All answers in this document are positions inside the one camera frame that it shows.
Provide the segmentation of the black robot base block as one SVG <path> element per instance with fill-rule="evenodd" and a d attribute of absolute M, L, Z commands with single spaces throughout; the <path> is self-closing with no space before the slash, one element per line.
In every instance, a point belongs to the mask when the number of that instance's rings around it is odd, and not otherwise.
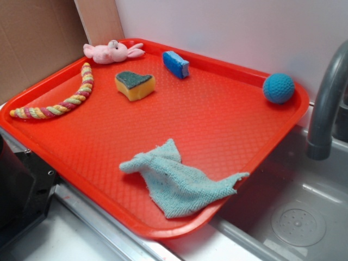
<path fill-rule="evenodd" d="M 48 214 L 57 172 L 34 152 L 13 152 L 1 138 L 1 249 Z"/>

